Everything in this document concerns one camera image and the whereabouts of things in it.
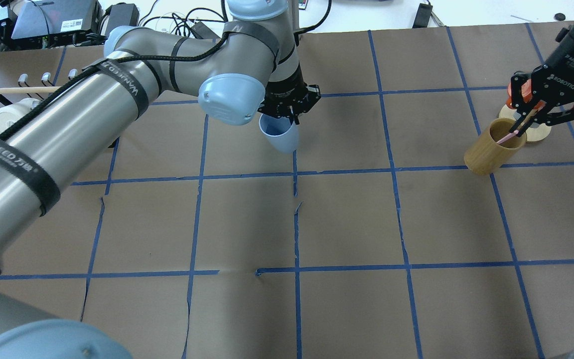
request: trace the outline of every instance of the red object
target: red object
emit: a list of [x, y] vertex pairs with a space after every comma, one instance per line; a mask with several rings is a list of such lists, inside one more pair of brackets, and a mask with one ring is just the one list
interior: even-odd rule
[[[508, 88], [506, 90], [508, 92], [508, 100], [506, 100], [506, 105], [508, 106], [509, 109], [515, 110], [515, 107], [511, 105], [511, 102], [513, 100], [511, 84], [508, 84]], [[533, 93], [531, 92], [531, 79], [528, 79], [528, 81], [524, 82], [524, 84], [522, 85], [522, 97], [524, 97], [525, 103], [528, 103], [533, 99]], [[535, 109], [541, 110], [542, 107], [544, 107], [544, 105], [546, 105], [546, 103], [544, 101], [540, 101], [539, 104], [535, 106]]]

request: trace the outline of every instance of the wooden cup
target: wooden cup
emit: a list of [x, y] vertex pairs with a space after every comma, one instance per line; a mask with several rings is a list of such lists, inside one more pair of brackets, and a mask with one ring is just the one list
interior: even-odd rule
[[511, 158], [526, 143], [526, 136], [497, 144], [508, 134], [515, 124], [514, 120], [498, 118], [494, 120], [478, 137], [478, 141], [464, 153], [464, 163], [476, 175], [490, 175]]

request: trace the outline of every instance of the barcode sticker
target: barcode sticker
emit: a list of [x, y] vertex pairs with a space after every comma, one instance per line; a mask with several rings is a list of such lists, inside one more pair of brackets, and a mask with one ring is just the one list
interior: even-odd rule
[[78, 18], [77, 20], [68, 20], [61, 23], [61, 32], [81, 30], [84, 19]]

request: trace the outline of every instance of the pink straw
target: pink straw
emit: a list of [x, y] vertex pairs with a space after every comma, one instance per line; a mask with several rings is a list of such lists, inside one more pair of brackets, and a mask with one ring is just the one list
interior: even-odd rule
[[517, 136], [519, 132], [517, 130], [511, 132], [510, 134], [507, 134], [506, 136], [502, 137], [501, 140], [497, 141], [498, 145], [501, 145], [502, 143], [505, 143], [506, 141], [512, 139], [513, 137]]

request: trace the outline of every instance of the bamboo cup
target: bamboo cup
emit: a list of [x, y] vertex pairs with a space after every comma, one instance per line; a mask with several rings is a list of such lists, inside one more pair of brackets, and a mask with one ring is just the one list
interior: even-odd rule
[[510, 159], [526, 143], [526, 136], [497, 144], [515, 124], [508, 118], [494, 120], [478, 137], [478, 140], [464, 153], [464, 163], [476, 175], [489, 175]]

